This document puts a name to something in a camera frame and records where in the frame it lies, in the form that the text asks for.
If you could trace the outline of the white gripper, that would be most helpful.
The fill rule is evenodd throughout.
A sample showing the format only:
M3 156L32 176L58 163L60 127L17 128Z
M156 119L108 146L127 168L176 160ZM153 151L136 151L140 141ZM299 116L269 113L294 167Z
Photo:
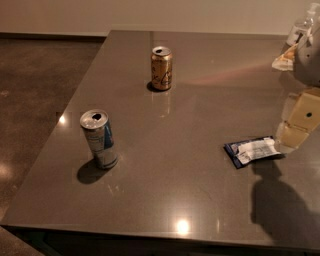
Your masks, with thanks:
M303 37L295 51L294 75L305 85L315 86L289 93L284 101L275 148L282 154L298 149L320 125L320 31Z

